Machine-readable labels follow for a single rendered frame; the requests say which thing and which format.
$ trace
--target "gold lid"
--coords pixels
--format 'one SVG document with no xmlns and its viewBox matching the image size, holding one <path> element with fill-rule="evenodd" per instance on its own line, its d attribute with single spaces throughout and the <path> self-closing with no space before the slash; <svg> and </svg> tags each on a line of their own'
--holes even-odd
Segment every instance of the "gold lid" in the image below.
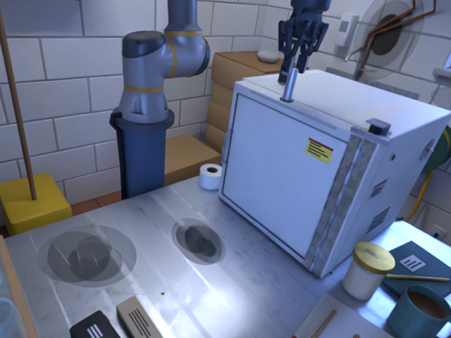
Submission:
<svg viewBox="0 0 451 338">
<path fill-rule="evenodd" d="M 352 257 L 363 269 L 377 275 L 386 275 L 395 267 L 395 259 L 392 254 L 371 242 L 357 243 Z"/>
</svg>

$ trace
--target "broom handle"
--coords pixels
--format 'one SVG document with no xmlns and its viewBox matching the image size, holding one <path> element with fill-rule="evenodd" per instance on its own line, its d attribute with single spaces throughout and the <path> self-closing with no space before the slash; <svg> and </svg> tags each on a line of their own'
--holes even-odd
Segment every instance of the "broom handle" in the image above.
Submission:
<svg viewBox="0 0 451 338">
<path fill-rule="evenodd" d="M 13 99 L 14 113 L 16 114 L 17 128 L 19 129 L 20 144 L 22 145 L 23 159 L 25 160 L 25 168 L 27 169 L 28 184 L 30 185 L 31 198 L 33 201 L 36 197 L 35 180 L 31 169 L 30 154 L 28 153 L 27 139 L 23 129 L 22 114 L 20 113 L 19 98 L 17 95 L 16 81 L 14 80 L 13 65 L 9 55 L 8 42 L 6 41 L 5 25 L 0 9 L 0 45 L 3 51 L 3 59 L 5 60 L 6 75 L 8 76 L 9 89 Z"/>
</svg>

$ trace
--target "yellow warning label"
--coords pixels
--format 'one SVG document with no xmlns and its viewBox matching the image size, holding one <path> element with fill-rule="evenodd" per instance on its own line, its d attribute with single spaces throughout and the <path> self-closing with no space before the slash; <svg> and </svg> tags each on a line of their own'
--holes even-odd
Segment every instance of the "yellow warning label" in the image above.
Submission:
<svg viewBox="0 0 451 338">
<path fill-rule="evenodd" d="M 319 159 L 325 164 L 329 164 L 333 149 L 315 141 L 314 139 L 309 139 L 305 152 L 310 156 Z"/>
</svg>

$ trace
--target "green hose reel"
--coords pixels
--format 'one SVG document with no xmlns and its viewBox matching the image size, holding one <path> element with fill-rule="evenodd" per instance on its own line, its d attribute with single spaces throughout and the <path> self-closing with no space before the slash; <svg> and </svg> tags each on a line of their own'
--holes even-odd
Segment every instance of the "green hose reel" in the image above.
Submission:
<svg viewBox="0 0 451 338">
<path fill-rule="evenodd" d="M 451 128 L 446 126 L 440 139 L 434 148 L 433 153 L 429 156 L 421 174 L 426 174 L 440 167 L 451 157 Z"/>
</svg>

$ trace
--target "coffee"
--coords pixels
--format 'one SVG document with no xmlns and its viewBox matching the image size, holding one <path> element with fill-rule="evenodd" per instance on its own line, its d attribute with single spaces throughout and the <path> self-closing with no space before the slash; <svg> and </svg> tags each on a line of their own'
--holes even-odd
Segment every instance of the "coffee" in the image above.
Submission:
<svg viewBox="0 0 451 338">
<path fill-rule="evenodd" d="M 421 311 L 430 315 L 431 317 L 445 318 L 445 313 L 442 308 L 432 299 L 418 292 L 408 292 L 410 300 L 412 303 Z"/>
</svg>

